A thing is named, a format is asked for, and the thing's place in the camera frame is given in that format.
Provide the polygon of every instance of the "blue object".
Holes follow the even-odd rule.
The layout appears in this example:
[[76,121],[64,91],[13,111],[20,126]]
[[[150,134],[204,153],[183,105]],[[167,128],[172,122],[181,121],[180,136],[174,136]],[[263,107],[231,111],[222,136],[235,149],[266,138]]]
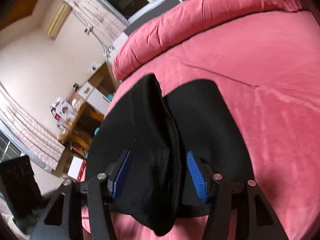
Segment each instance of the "blue object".
[[207,184],[191,151],[189,151],[187,154],[187,166],[193,181],[193,185],[196,188],[198,198],[200,198],[203,203],[206,203],[208,199]]
[[128,151],[113,182],[113,189],[111,194],[111,197],[113,199],[117,199],[121,196],[124,184],[129,174],[131,163],[132,154],[130,153],[130,151]]
[[113,94],[107,95],[107,98],[111,101],[113,99]]
[[95,131],[94,131],[94,135],[96,136],[97,133],[99,132],[100,128],[98,127]]

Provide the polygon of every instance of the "pink patterned curtain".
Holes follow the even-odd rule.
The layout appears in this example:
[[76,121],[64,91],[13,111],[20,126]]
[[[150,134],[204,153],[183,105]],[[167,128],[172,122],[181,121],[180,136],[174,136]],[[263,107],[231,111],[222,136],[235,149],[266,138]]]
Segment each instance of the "pink patterned curtain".
[[56,169],[65,147],[28,115],[1,84],[0,119],[34,155]]
[[84,19],[105,45],[110,45],[126,28],[112,13],[96,0],[64,0],[73,12]]

